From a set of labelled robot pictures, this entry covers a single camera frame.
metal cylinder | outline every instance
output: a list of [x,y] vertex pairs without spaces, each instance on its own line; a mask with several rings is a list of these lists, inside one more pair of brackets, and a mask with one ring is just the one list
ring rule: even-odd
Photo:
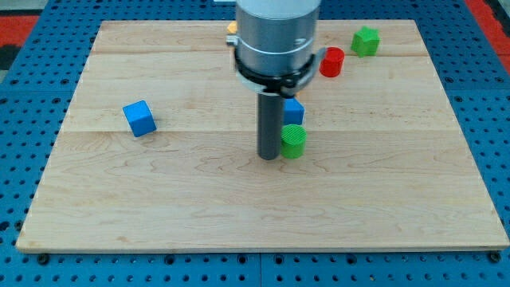
[[257,152],[262,159],[275,159],[280,154],[283,122],[284,98],[258,94]]
[[261,75],[283,76],[312,55],[320,0],[237,0],[237,55]]

green block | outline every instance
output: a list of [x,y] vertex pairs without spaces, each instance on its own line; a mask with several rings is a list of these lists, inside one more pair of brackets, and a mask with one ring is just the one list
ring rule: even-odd
[[375,56],[379,47],[379,30],[363,26],[360,31],[354,33],[351,50],[358,54],[358,57]]
[[297,159],[304,153],[306,131],[297,124],[290,124],[281,129],[281,155],[287,159]]

green cylinder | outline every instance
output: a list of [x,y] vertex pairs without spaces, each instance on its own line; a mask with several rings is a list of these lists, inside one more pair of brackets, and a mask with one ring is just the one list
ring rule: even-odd
[[284,126],[281,130],[281,155],[287,159],[297,159],[304,153],[306,131],[297,124]]

wood grain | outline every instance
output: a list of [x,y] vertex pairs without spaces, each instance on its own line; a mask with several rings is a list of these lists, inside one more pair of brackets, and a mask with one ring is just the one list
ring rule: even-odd
[[[378,57],[347,47],[380,29]],[[319,22],[343,74],[300,95],[307,149],[256,154],[227,22],[104,22],[17,242],[27,253],[496,250],[509,245],[412,21]],[[145,99],[158,131],[133,138]]]

blue block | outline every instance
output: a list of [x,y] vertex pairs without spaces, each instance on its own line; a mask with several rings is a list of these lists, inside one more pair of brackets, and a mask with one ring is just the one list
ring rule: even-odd
[[296,99],[285,99],[284,104],[284,125],[287,124],[303,124],[304,107]]
[[124,115],[136,137],[143,136],[149,132],[156,130],[154,119],[152,118],[151,110],[145,102],[141,100],[134,104],[129,104],[122,108]]

